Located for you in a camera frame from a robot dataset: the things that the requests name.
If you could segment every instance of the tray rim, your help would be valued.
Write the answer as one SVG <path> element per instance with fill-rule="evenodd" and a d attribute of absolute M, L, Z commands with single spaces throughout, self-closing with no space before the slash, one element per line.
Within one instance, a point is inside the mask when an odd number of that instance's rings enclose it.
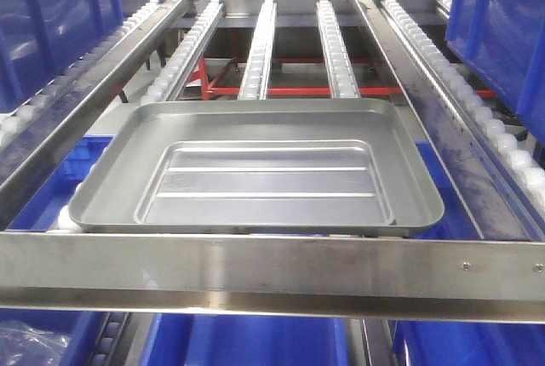
<path fill-rule="evenodd" d="M 445 203 L 440 196 L 439 190 L 429 171 L 426 164 L 422 160 L 422 155 L 416 148 L 416 143 L 410 137 L 406 127 L 403 125 L 399 115 L 395 111 L 395 105 L 387 100 L 375 99 L 375 98 L 361 98 L 361 99 L 290 99 L 290 100 L 263 100 L 263 101 L 223 101 L 221 103 L 214 101 L 191 101 L 191 102 L 159 102 L 154 104 L 148 104 L 140 106 L 132 111 L 129 118 L 125 121 L 118 134 L 113 138 L 111 144 L 105 149 L 104 153 L 100 157 L 99 161 L 89 173 L 83 184 L 76 190 L 74 196 L 68 203 L 68 212 L 71 219 L 81 226 L 84 231 L 90 233 L 169 233 L 164 230 L 165 226 L 150 226 L 150 225 L 137 225 L 127 223 L 100 223 L 92 222 L 91 220 L 82 220 L 81 216 L 85 210 L 81 210 L 78 206 L 75 207 L 76 202 L 85 197 L 85 193 L 89 193 L 89 189 L 85 186 L 85 183 L 89 183 L 91 180 L 96 180 L 96 176 L 104 170 L 107 174 L 108 159 L 115 159 L 118 153 L 123 149 L 127 140 L 132 135 L 133 128 L 138 127 L 142 122 L 150 118 L 155 118 L 158 115 L 187 115 L 187 116 L 199 116 L 199 115 L 232 115 L 232 114 L 271 114 L 271 113 L 377 113 L 383 117 L 393 120 L 392 130 L 397 135 L 404 136 L 403 140 L 399 141 L 400 149 L 406 153 L 411 153 L 413 160 L 415 159 L 419 165 L 417 170 L 419 173 L 424 174 L 418 180 L 421 184 L 422 180 L 427 182 L 428 190 L 433 194 L 433 201 L 435 206 L 433 209 L 428 209 L 430 220 L 426 223 L 412 224 L 393 224 L 390 226 L 292 226 L 289 228 L 283 227 L 269 227 L 268 234 L 281 233 L 281 234 L 348 234 L 359 235 L 367 237 L 411 237 L 416 234 L 420 234 L 427 228 L 437 224 L 445 214 Z M 413 163 L 408 163 L 411 171 L 414 172 Z M 263 232 L 261 227 L 232 227 L 232 226 L 177 226 L 177 232 L 179 234 L 249 234 L 256 232 Z"/>

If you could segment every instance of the metal tray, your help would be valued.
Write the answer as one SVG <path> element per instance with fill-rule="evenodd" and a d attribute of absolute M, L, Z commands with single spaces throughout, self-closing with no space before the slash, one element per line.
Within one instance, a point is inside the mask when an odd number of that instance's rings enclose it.
<path fill-rule="evenodd" d="M 410 236 L 444 205 L 384 100 L 136 110 L 69 205 L 88 232 Z"/>

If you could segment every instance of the plastic bag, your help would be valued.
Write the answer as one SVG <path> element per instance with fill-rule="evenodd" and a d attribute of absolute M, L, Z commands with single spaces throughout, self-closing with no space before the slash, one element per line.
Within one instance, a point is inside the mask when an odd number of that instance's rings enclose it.
<path fill-rule="evenodd" d="M 0 322 L 0 365 L 57 366 L 69 336 L 34 329 L 21 321 Z"/>

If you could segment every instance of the red metal frame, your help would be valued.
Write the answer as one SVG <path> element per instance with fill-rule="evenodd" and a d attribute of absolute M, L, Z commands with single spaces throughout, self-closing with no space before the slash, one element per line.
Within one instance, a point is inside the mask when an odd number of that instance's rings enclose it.
<path fill-rule="evenodd" d="M 221 72 L 209 82 L 207 75 L 206 62 L 201 58 L 198 62 L 198 75 L 201 79 L 201 94 L 203 100 L 210 100 L 212 96 L 217 95 L 238 95 L 239 87 L 218 87 L 223 78 L 231 71 L 233 66 L 238 63 L 244 63 L 246 59 L 233 58 L 221 70 Z M 321 64 L 324 59 L 321 58 L 276 58 L 272 62 L 276 64 Z M 371 59 L 360 58 L 352 60 L 355 64 L 370 64 Z M 400 87 L 362 87 L 359 92 L 364 96 L 402 94 Z M 482 98 L 493 98 L 494 93 L 490 90 L 477 91 Z M 269 87 L 268 96 L 330 96 L 329 87 Z"/>

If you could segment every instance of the blue crate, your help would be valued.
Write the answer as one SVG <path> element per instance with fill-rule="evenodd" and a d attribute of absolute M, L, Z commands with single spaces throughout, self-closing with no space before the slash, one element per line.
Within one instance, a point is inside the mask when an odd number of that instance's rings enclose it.
<path fill-rule="evenodd" d="M 453 0 L 447 40 L 545 143 L 545 0 Z"/>
<path fill-rule="evenodd" d="M 341 319 L 158 314 L 140 366 L 348 366 Z"/>
<path fill-rule="evenodd" d="M 88 363 L 104 319 L 105 314 L 101 312 L 0 309 L 0 322 L 21 321 L 36 329 L 70 336 L 59 366 L 81 366 Z"/>
<path fill-rule="evenodd" d="M 84 136 L 9 228 L 48 230 L 111 140 L 111 136 Z"/>
<path fill-rule="evenodd" d="M 0 112 L 11 112 L 123 22 L 120 0 L 0 0 Z"/>

